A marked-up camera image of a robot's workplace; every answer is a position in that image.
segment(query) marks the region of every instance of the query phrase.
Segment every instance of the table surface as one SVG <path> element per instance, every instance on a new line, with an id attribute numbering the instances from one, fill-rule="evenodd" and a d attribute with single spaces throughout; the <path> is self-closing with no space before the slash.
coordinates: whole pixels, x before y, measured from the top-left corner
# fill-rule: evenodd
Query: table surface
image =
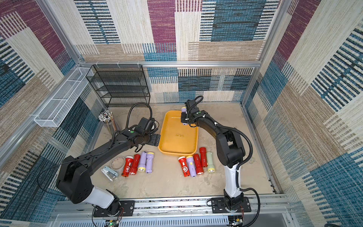
<path id="1" fill-rule="evenodd" d="M 152 105 L 152 116 L 160 123 L 159 130 L 156 133 L 160 134 L 164 116 L 169 110 L 180 110 L 184 105 Z M 242 114 L 238 103 L 205 103 L 198 105 L 200 110 L 207 111 L 215 120 L 222 125 L 236 127 L 245 133 L 250 139 L 251 134 L 248 130 L 246 121 Z M 130 108 L 110 108 L 113 115 L 120 124 L 121 128 L 125 127 L 127 114 Z M 142 117 L 149 118 L 148 108 L 134 108 L 130 117 L 129 125 L 134 125 L 139 122 Z M 110 133 L 103 127 L 97 139 L 95 148 L 109 141 Z M 248 155 L 248 144 L 242 139 Z M 253 155 L 250 161 L 244 164 L 241 168 L 241 187 L 252 187 L 259 194 L 271 194 L 272 187 L 266 176 L 264 167 L 260 157 L 253 144 Z M 111 182 L 101 172 L 101 168 L 92 176 L 92 183 L 102 189 L 108 189 L 115 193 L 119 198 L 153 198 L 153 197 L 176 197 L 176 196 L 209 196 L 223 195 L 225 187 L 224 167 L 219 162 L 216 152 L 215 139 L 204 129 L 199 129 L 198 149 L 206 147 L 207 151 L 213 153 L 213 161 L 216 167 L 214 173 L 205 172 L 203 175 L 196 177 L 184 177 L 181 166 L 178 162 L 178 157 L 164 155 L 155 146 L 145 145 L 141 151 L 154 152 L 153 172 L 147 174 L 145 172 L 137 172 L 136 175 L 129 177 L 120 176 Z M 134 156 L 135 148 L 129 149 L 119 156 Z M 245 194 L 253 194 L 252 191 L 247 191 Z"/>

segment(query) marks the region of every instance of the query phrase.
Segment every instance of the yellow tray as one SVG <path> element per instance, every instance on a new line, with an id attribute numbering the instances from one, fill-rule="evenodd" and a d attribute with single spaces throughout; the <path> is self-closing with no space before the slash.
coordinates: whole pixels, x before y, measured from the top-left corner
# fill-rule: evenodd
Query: yellow tray
<path id="1" fill-rule="evenodd" d="M 197 151 L 199 127 L 183 125 L 180 122 L 181 114 L 180 110 L 170 110 L 165 114 L 158 146 L 164 154 L 189 156 Z"/>

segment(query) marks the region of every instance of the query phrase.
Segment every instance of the white wire basket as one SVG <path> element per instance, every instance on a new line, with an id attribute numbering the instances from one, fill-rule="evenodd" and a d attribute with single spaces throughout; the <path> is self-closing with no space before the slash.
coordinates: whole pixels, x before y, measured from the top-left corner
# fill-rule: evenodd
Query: white wire basket
<path id="1" fill-rule="evenodd" d="M 34 121 L 40 127 L 59 127 L 86 85 L 88 76 L 93 76 L 89 68 L 77 68 L 56 94 L 43 107 Z"/>

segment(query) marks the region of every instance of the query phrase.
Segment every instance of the red flashlight with white logo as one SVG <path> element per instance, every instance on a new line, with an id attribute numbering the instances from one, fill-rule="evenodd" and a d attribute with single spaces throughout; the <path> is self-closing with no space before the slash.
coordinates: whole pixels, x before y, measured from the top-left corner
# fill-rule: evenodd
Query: red flashlight with white logo
<path id="1" fill-rule="evenodd" d="M 131 165 L 132 165 L 132 161 L 134 160 L 134 158 L 132 156 L 126 156 L 125 160 L 126 160 L 125 167 L 123 168 L 123 172 L 121 173 L 121 176 L 128 177 L 129 172 L 130 172 L 130 168 L 131 168 Z"/>
<path id="2" fill-rule="evenodd" d="M 184 177 L 190 176 L 186 157 L 181 156 L 181 157 L 178 158 L 178 160 L 179 160 L 179 163 L 181 165 L 181 169 L 182 169 L 182 171 L 184 173 Z"/>
<path id="3" fill-rule="evenodd" d="M 137 166 L 139 164 L 139 161 L 140 161 L 140 155 L 139 154 L 134 155 L 134 160 L 132 162 L 129 174 L 135 175 L 137 173 Z"/>
<path id="4" fill-rule="evenodd" d="M 202 163 L 200 162 L 200 158 L 198 154 L 193 155 L 194 163 L 195 163 L 195 170 L 198 175 L 202 175 L 204 173 Z"/>
<path id="5" fill-rule="evenodd" d="M 200 160 L 202 162 L 202 167 L 207 167 L 208 166 L 207 149 L 205 147 L 201 147 L 201 148 L 199 148 L 199 153 L 200 153 Z"/>

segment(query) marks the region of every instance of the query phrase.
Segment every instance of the patterned wall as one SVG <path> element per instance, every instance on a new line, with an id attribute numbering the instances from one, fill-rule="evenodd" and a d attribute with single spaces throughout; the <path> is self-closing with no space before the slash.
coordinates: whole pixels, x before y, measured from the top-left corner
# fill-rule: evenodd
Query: patterned wall
<path id="1" fill-rule="evenodd" d="M 0 146 L 75 65 L 34 0 L 0 0 Z M 45 226 L 63 196 L 36 177 L 85 152 L 102 108 L 89 85 L 59 128 L 36 126 L 0 170 L 0 225 Z M 55 193 L 57 169 L 41 178 Z"/>
<path id="2" fill-rule="evenodd" d="M 301 226 L 363 224 L 362 12 L 293 0 L 246 103 Z"/>
<path id="3" fill-rule="evenodd" d="M 253 68 L 146 68 L 151 103 L 185 102 L 203 95 L 203 102 L 243 98 Z"/>
<path id="4" fill-rule="evenodd" d="M 34 0 L 0 0 L 0 6 L 2 146 L 74 61 Z"/>
<path id="5" fill-rule="evenodd" d="M 258 60 L 279 0 L 49 0 L 85 61 Z"/>
<path id="6" fill-rule="evenodd" d="M 1 226 L 15 226 L 14 220 L 24 226 L 45 226 L 57 201 L 65 197 L 45 193 L 36 179 L 65 157 L 86 153 L 101 110 L 97 94 L 87 85 L 60 127 L 36 126 L 0 170 Z M 58 170 L 51 169 L 39 180 L 49 192 L 61 194 L 55 187 Z"/>

